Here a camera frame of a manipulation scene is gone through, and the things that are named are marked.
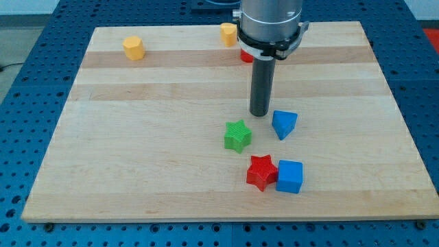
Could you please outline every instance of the yellow hexagon block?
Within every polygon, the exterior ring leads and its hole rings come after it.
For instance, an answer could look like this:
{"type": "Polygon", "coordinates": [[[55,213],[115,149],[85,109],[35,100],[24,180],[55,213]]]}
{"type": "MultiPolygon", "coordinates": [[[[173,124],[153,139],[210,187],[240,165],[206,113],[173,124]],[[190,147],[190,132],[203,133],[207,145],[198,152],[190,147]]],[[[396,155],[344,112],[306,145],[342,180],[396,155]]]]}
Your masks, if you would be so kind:
{"type": "Polygon", "coordinates": [[[237,26],[233,23],[222,23],[221,27],[221,40],[224,45],[231,47],[236,44],[237,26]]]}
{"type": "Polygon", "coordinates": [[[126,57],[131,60],[140,60],[145,55],[142,39],[138,36],[127,37],[123,41],[123,50],[125,50],[126,57]]]}

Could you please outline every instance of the blue pegboard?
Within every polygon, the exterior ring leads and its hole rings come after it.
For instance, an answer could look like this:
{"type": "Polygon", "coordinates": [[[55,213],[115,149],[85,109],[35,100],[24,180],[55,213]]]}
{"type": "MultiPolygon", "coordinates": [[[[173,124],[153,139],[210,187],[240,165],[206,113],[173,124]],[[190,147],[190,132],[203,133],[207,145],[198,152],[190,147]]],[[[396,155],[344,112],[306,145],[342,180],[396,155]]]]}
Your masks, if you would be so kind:
{"type": "MultiPolygon", "coordinates": [[[[439,221],[26,224],[20,214],[97,26],[230,22],[189,0],[61,0],[0,106],[0,246],[439,246],[439,221]]],[[[303,20],[361,21],[439,186],[439,63],[403,0],[305,1],[303,20]]]]}

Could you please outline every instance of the plastic block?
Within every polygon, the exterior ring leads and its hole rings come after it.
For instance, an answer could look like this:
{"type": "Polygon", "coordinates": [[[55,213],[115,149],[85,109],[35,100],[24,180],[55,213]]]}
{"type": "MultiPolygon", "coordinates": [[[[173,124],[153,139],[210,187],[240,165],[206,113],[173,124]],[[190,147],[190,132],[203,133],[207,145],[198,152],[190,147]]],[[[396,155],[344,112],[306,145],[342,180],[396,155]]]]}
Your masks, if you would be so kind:
{"type": "Polygon", "coordinates": [[[253,56],[241,49],[241,60],[243,62],[253,62],[253,56]]]}
{"type": "Polygon", "coordinates": [[[226,128],[224,148],[233,149],[241,154],[244,147],[252,142],[252,131],[246,127],[244,120],[239,120],[236,123],[227,122],[226,128]]]}
{"type": "Polygon", "coordinates": [[[280,140],[283,140],[296,126],[297,113],[289,113],[281,110],[273,112],[272,126],[280,140]]]}
{"type": "Polygon", "coordinates": [[[267,185],[277,181],[278,169],[272,163],[272,157],[252,156],[251,165],[247,170],[247,183],[256,185],[260,191],[264,191],[267,185]]]}
{"type": "Polygon", "coordinates": [[[126,57],[131,60],[140,60],[145,55],[142,39],[138,36],[127,37],[123,41],[123,50],[126,57]]]}
{"type": "Polygon", "coordinates": [[[279,161],[277,191],[299,193],[303,184],[303,164],[296,161],[279,161]]]}
{"type": "Polygon", "coordinates": [[[236,44],[237,40],[237,26],[233,23],[222,23],[221,28],[221,40],[227,47],[232,47],[236,44]]]}

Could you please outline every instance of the metal cylinder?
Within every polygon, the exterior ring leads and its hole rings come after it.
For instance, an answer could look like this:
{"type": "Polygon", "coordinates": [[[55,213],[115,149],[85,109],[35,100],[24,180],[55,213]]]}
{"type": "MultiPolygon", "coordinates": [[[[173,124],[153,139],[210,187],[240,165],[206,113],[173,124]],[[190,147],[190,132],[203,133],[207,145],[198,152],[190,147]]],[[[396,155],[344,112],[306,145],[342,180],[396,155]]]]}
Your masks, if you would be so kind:
{"type": "Polygon", "coordinates": [[[253,60],[250,112],[256,117],[262,117],[268,113],[275,65],[275,59],[253,60]]]}
{"type": "Polygon", "coordinates": [[[260,42],[278,42],[296,33],[302,0],[241,0],[241,30],[260,42]]]}

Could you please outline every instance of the wooden board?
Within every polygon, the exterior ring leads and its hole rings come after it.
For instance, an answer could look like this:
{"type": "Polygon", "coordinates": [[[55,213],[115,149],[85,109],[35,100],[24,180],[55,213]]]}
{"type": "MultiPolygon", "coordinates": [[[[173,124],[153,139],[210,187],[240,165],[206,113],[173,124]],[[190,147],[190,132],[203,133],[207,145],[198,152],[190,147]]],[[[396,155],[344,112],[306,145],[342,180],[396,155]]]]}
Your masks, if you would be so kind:
{"type": "Polygon", "coordinates": [[[248,112],[251,64],[218,26],[93,34],[22,218],[28,222],[386,220],[439,198],[358,22],[312,23],[278,62],[270,111],[248,112]],[[122,40],[143,39],[129,61],[122,40]],[[273,110],[299,114],[279,141],[273,110]],[[224,149],[227,121],[253,131],[224,149]],[[251,155],[301,161],[300,194],[246,184],[251,155]]]}

